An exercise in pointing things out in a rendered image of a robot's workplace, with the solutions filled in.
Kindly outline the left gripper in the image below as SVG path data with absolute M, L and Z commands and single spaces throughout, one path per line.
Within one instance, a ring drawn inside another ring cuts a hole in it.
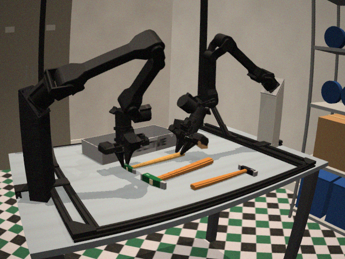
M 188 129 L 178 129 L 177 127 L 173 127 L 173 125 L 170 125 L 168 128 L 169 131 L 172 130 L 171 132 L 173 132 L 176 135 L 175 153 L 178 153 L 179 150 L 182 148 L 180 155 L 183 155 L 190 148 L 194 147 L 195 145 L 198 145 L 198 141 L 200 141 L 202 145 L 206 146 L 209 143 L 209 139 L 206 136 L 197 133 L 199 128 L 203 127 L 203 125 L 201 125 L 202 121 L 193 116 L 189 116 L 186 118 L 188 118 L 188 120 L 194 121 L 193 129 L 191 132 L 189 132 Z

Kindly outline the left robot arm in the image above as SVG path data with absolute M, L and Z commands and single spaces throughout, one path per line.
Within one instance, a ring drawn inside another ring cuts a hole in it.
M 216 47 L 219 48 L 216 49 Z M 206 114 L 211 115 L 210 108 L 214 108 L 218 105 L 218 93 L 216 90 L 216 60 L 226 52 L 230 53 L 248 70 L 247 75 L 252 80 L 262 83 L 262 86 L 270 93 L 280 85 L 276 81 L 274 73 L 256 66 L 240 49 L 238 49 L 237 44 L 232 37 L 218 33 L 215 35 L 214 39 L 210 42 L 208 49 L 203 54 L 204 85 L 201 93 L 193 97 L 187 92 L 179 97 L 177 101 L 177 106 L 179 108 L 202 122 Z M 173 127 L 191 132 L 193 125 L 193 120 L 185 118 L 185 120 L 175 119 Z

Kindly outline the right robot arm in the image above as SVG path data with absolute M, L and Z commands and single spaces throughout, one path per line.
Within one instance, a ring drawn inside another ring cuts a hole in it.
M 121 107 L 113 106 L 109 113 L 115 115 L 115 125 L 119 127 L 130 126 L 132 121 L 134 123 L 150 121 L 151 106 L 141 105 L 142 97 L 159 71 L 165 67 L 163 49 L 165 44 L 156 32 L 151 29 L 145 30 L 128 44 L 84 63 L 70 63 L 46 69 L 43 73 L 44 78 L 29 89 L 27 99 L 43 113 L 54 99 L 60 101 L 83 91 L 84 84 L 89 79 L 133 59 L 148 59 L 132 85 L 119 95 L 118 102 Z M 140 149 L 145 140 L 145 134 L 135 134 L 134 129 L 130 129 L 128 133 L 124 130 L 120 135 L 120 144 L 124 144 L 129 151 Z

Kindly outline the orange rectangular block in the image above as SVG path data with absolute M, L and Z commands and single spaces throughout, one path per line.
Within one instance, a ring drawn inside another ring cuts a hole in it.
M 206 148 L 208 148 L 208 145 L 207 145 L 207 146 L 202 145 L 200 141 L 198 141 L 198 145 L 197 145 L 197 146 L 198 146 L 199 148 L 201 148 L 201 149 L 206 149 Z

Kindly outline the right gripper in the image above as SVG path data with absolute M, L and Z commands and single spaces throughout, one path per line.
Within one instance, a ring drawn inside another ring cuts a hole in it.
M 101 142 L 98 145 L 98 151 L 100 151 L 101 153 L 103 153 L 105 155 L 115 153 L 115 155 L 117 156 L 122 167 L 124 167 L 123 154 L 125 154 L 125 163 L 129 164 L 133 152 L 137 149 L 129 151 L 125 145 L 121 145 L 120 144 L 120 135 L 121 135 L 122 131 L 124 131 L 124 130 L 126 131 L 126 133 L 130 132 L 130 129 L 133 129 L 132 125 L 126 126 L 126 127 L 115 126 L 114 130 L 115 130 L 116 138 L 114 138 L 114 141 L 116 141 L 116 143 L 113 143 L 113 145 L 112 145 L 108 141 Z M 142 146 L 149 145 L 149 138 L 145 136 L 145 139 L 146 139 L 145 143 L 141 144 Z M 122 150 L 122 147 L 124 147 L 124 151 Z

